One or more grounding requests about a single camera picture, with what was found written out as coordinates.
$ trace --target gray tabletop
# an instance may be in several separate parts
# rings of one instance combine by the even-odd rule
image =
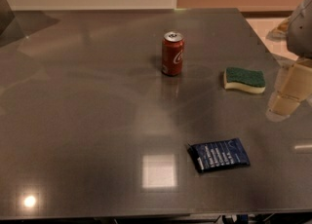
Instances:
[[[0,219],[312,210],[312,108],[267,119],[279,65],[235,9],[15,12],[0,39]],[[183,71],[161,73],[164,33]],[[226,91],[228,66],[263,94]],[[187,143],[251,166],[200,175]],[[33,207],[25,199],[36,199]]]

